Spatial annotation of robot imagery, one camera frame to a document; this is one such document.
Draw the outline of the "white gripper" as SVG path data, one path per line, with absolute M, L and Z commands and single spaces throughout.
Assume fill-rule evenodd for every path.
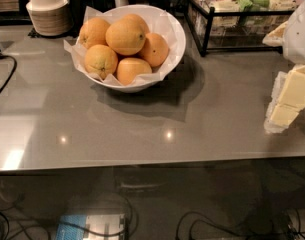
M 275 78 L 264 122 L 268 133 L 288 129 L 305 108 L 305 0 L 289 17 L 283 35 L 283 55 L 296 65 Z

